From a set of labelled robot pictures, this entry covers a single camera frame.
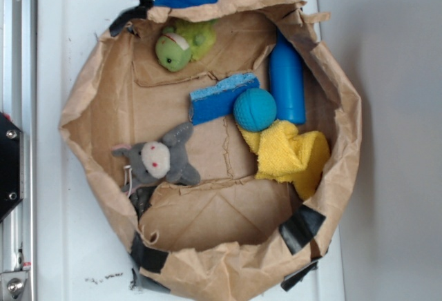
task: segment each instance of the green plush toy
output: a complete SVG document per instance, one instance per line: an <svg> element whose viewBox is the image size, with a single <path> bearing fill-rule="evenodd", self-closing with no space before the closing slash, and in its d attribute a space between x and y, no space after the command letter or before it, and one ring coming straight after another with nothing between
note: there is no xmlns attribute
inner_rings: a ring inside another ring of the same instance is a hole
<svg viewBox="0 0 442 301"><path fill-rule="evenodd" d="M214 22L191 23L177 19L174 27L163 29L155 46L159 63L167 70L177 72L190 61L203 58L216 41Z"/></svg>

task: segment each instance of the drawstring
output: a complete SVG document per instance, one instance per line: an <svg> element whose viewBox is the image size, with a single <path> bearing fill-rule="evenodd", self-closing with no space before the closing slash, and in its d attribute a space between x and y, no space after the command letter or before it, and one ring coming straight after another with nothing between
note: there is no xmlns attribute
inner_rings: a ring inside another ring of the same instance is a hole
<svg viewBox="0 0 442 301"><path fill-rule="evenodd" d="M127 197L132 195L132 166L125 165L124 166L124 184L127 184L127 179L129 175L129 192L127 192Z"/></svg>

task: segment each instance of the blue sponge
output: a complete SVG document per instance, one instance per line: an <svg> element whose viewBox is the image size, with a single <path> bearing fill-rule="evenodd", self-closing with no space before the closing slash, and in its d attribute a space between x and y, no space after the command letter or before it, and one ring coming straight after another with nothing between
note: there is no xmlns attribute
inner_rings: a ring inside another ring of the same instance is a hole
<svg viewBox="0 0 442 301"><path fill-rule="evenodd" d="M233 113L235 100L250 88L259 88L258 78L253 73L232 75L212 87L191 93L189 119L193 125L211 121Z"/></svg>

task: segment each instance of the gray wall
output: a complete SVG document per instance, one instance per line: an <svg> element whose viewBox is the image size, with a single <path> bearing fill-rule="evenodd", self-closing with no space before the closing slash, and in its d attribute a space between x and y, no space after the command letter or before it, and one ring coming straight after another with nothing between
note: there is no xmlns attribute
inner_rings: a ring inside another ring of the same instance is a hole
<svg viewBox="0 0 442 301"><path fill-rule="evenodd" d="M363 98L340 224L347 301L442 300L442 0L318 0Z"/></svg>

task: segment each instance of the black tape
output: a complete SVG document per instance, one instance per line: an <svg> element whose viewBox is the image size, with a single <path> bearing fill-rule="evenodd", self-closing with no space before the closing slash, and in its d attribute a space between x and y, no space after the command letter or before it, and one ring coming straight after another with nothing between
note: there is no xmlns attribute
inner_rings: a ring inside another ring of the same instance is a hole
<svg viewBox="0 0 442 301"><path fill-rule="evenodd" d="M279 232L292 255L311 242L324 220L324 215L302 205L286 222L279 226Z"/></svg>
<svg viewBox="0 0 442 301"><path fill-rule="evenodd" d="M135 234L131 256L138 266L150 272L161 273L168 255L169 253L166 251L158 251L157 249L144 246L140 235L138 233Z"/></svg>
<svg viewBox="0 0 442 301"><path fill-rule="evenodd" d="M112 37L116 37L131 19L146 19L147 12L153 7L153 0L140 0L140 4L135 8L123 11L110 25L109 31Z"/></svg>
<svg viewBox="0 0 442 301"><path fill-rule="evenodd" d="M137 211L138 219L151 207L149 201L156 188L156 186L140 187L129 197Z"/></svg>
<svg viewBox="0 0 442 301"><path fill-rule="evenodd" d="M131 282L131 286L129 287L131 290L136 287L142 287L143 289L149 289L154 292L160 292L164 294L170 294L171 290L160 284L156 280L145 277L141 275L139 272L136 272L135 269L132 269L133 281Z"/></svg>
<svg viewBox="0 0 442 301"><path fill-rule="evenodd" d="M281 287L284 291L288 292L290 291L293 286L298 284L304 277L311 271L316 270L318 268L318 261L319 259L315 259L313 262L311 262L308 266L302 268L301 270L288 275L283 282L281 282Z"/></svg>

